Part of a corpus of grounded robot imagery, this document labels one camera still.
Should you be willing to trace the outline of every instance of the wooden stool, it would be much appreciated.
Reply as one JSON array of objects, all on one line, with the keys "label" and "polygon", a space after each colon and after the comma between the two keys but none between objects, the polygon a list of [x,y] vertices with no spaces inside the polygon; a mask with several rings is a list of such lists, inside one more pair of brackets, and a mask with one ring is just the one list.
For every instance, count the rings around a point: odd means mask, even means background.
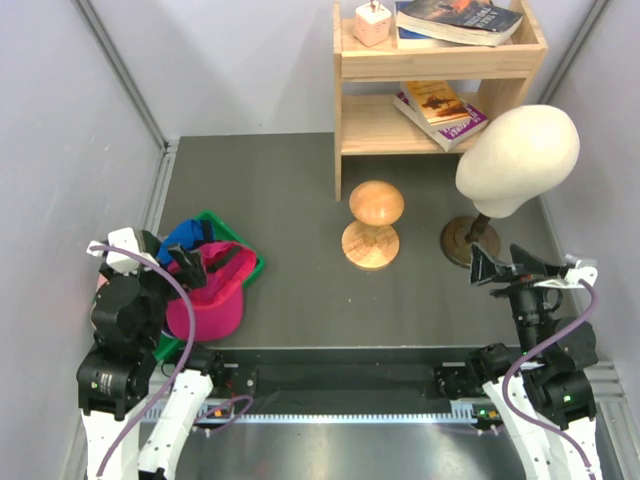
[{"label": "wooden stool", "polygon": [[402,194],[386,182],[364,182],[351,193],[349,208],[357,220],[342,234],[342,251],[347,259],[363,270],[386,267],[400,249],[391,224],[404,211]]}]

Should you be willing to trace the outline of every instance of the blue fabric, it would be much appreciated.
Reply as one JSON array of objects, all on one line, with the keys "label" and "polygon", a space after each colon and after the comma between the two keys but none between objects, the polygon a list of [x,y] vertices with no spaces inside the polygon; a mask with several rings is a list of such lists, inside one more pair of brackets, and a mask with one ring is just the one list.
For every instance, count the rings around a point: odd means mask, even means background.
[{"label": "blue fabric", "polygon": [[[207,236],[204,228],[209,228]],[[213,225],[206,223],[203,225],[199,220],[186,220],[182,222],[171,234],[162,242],[156,259],[163,267],[168,267],[173,261],[173,257],[169,254],[171,245],[179,244],[185,250],[193,250],[194,248],[207,243],[206,238],[214,239]]]}]

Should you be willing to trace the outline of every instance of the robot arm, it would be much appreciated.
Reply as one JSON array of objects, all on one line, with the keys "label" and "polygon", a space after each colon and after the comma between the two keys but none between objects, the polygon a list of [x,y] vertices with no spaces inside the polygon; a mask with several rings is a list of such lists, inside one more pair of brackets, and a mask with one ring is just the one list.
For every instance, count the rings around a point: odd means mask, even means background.
[{"label": "robot arm", "polygon": [[[595,334],[583,321],[584,316],[579,320],[556,320],[552,316],[562,302],[561,290],[593,285],[597,278],[595,262],[570,257],[565,265],[549,265],[515,245],[511,246],[511,255],[514,263],[505,264],[474,244],[471,283],[509,284],[492,295],[509,299],[523,358],[516,362],[504,345],[490,345],[469,355],[465,375],[441,375],[440,387],[449,398],[456,398],[452,392],[473,385],[492,400],[527,479],[599,479],[596,409],[584,374],[584,368],[598,361]],[[557,292],[555,305],[547,300],[550,290]],[[527,359],[532,368],[512,375]]]},{"label": "robot arm", "polygon": [[151,436],[140,451],[136,470],[140,480],[173,480],[178,459],[198,409],[213,390],[211,377],[185,370],[176,378],[169,401]]},{"label": "robot arm", "polygon": [[[125,228],[111,232],[108,243],[158,265],[155,256],[160,242],[149,232]],[[105,256],[92,249],[95,245],[99,242],[92,242],[88,252]],[[187,289],[206,284],[197,252],[186,252],[179,246],[169,252],[179,266],[179,271],[171,274],[179,284]],[[154,350],[167,303],[176,292],[157,273],[122,253],[109,252],[101,273],[108,282],[98,290],[91,313],[96,327],[94,345],[76,374],[88,439],[88,477],[172,479],[198,408],[213,388],[208,370],[212,363],[205,360],[202,366],[202,358],[197,358],[195,368],[187,362],[185,370],[177,375],[169,404],[140,458],[137,424],[114,449],[116,437],[147,404],[149,378],[157,364]],[[212,352],[206,355],[214,359]],[[108,453],[111,458],[98,477],[96,472]]]}]

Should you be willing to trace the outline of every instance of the book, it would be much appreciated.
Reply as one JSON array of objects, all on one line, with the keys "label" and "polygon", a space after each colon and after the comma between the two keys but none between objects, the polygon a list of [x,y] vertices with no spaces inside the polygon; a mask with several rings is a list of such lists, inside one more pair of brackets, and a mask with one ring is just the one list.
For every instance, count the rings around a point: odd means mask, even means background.
[{"label": "book", "polygon": [[522,13],[490,0],[414,0],[396,15],[396,26],[450,42],[497,46],[522,23]]},{"label": "book", "polygon": [[471,117],[460,97],[443,80],[412,81],[400,84],[411,108],[419,113],[421,128],[434,132],[467,123]]},{"label": "book", "polygon": [[[409,99],[404,93],[397,93],[393,98],[393,103],[398,110],[404,113],[411,121],[413,121],[413,123],[422,128],[418,121],[418,113],[411,108]],[[462,103],[471,117],[471,120],[467,124],[458,125],[457,127],[452,128],[443,128],[442,130],[437,130],[435,132],[425,132],[429,137],[435,140],[435,142],[440,145],[445,152],[448,152],[471,135],[475,135],[489,123],[487,117],[480,110],[464,100],[462,100]]]},{"label": "book", "polygon": [[[395,15],[398,12],[407,7],[411,2],[396,2]],[[396,46],[398,48],[444,48],[444,47],[456,47],[457,43],[447,42],[446,40],[439,40],[437,38],[431,38],[427,35],[412,32],[406,28],[396,26]]]}]

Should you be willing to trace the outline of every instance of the pink cap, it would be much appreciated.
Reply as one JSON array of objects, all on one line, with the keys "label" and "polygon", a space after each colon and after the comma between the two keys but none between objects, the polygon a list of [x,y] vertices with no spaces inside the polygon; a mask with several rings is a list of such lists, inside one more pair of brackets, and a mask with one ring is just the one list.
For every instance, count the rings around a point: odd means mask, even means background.
[{"label": "pink cap", "polygon": [[[242,283],[253,271],[257,256],[235,242],[214,242],[198,248],[207,270],[207,284],[189,293],[196,312],[196,342],[218,340],[233,333],[242,321]],[[172,262],[169,272],[177,265]],[[182,299],[169,302],[167,323],[171,333],[186,340],[189,316]]]}]

